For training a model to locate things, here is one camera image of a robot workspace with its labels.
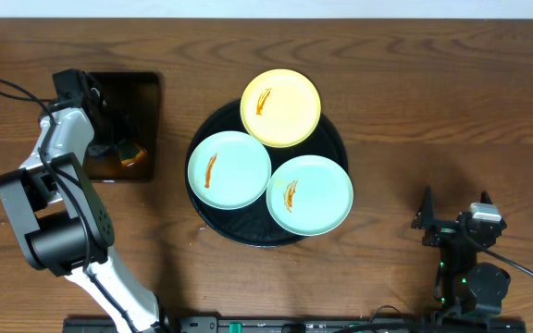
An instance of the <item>wooden surface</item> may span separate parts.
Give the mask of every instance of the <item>wooden surface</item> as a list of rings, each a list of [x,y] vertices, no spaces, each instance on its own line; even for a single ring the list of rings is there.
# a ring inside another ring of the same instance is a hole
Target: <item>wooden surface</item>
[[[1,78],[48,98],[66,68],[163,78],[156,178],[95,188],[118,251],[177,315],[424,312],[437,305],[439,250],[410,223],[427,184],[445,217],[488,190],[509,225],[493,249],[533,269],[533,21],[0,19]],[[196,129],[272,68],[318,88],[355,197],[329,234],[262,250],[206,228],[183,175]],[[0,174],[28,156],[39,112],[0,97]],[[533,332],[533,279],[498,265],[513,280],[503,313]],[[58,332],[68,315],[102,314],[27,265],[0,204],[0,331]]]

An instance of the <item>white backdrop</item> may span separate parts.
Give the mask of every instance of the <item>white backdrop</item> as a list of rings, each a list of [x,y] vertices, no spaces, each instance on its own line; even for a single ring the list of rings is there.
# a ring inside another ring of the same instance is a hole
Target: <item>white backdrop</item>
[[[0,0],[0,18],[533,19],[533,0]]]

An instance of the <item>yellow plate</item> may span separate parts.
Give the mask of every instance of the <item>yellow plate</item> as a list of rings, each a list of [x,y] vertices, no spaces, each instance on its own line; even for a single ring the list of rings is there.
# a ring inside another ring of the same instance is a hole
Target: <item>yellow plate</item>
[[[262,144],[284,148],[305,140],[320,119],[320,97],[312,82],[289,69],[254,78],[240,105],[244,127]]]

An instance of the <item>food item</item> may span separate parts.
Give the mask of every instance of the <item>food item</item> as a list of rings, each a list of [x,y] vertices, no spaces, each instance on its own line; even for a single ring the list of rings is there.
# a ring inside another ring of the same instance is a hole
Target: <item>food item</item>
[[[287,208],[290,213],[291,208],[293,207],[293,195],[295,194],[295,187],[297,186],[298,181],[298,179],[292,181],[289,185],[287,185],[287,189],[285,190],[285,192],[283,192],[285,208]]]
[[[263,108],[265,107],[265,102],[267,101],[268,96],[270,95],[270,88],[266,88],[263,93],[258,97],[258,103],[256,104],[256,114],[258,116],[263,115]]]
[[[207,165],[207,170],[205,171],[205,188],[208,189],[211,186],[211,170],[213,169],[213,164],[217,160],[217,153],[209,159],[209,164]]]

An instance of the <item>black round tray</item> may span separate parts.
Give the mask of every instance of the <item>black round tray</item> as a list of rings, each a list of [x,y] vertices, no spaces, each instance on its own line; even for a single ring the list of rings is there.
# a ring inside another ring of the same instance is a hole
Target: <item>black round tray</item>
[[[305,236],[299,236],[281,228],[271,217],[267,208],[266,192],[252,204],[240,209],[221,210],[203,203],[191,189],[188,180],[188,164],[192,151],[207,137],[224,130],[237,130],[247,133],[240,118],[240,100],[231,102],[216,111],[201,125],[192,138],[191,146],[186,154],[184,168],[186,189],[191,197],[194,209],[209,227],[233,241],[258,247],[275,247],[293,244]],[[338,163],[345,171],[349,171],[347,153],[342,144],[341,136],[330,120],[321,115],[314,132],[303,142],[290,148],[266,147],[270,156],[273,172],[290,159],[307,154],[329,158]]]

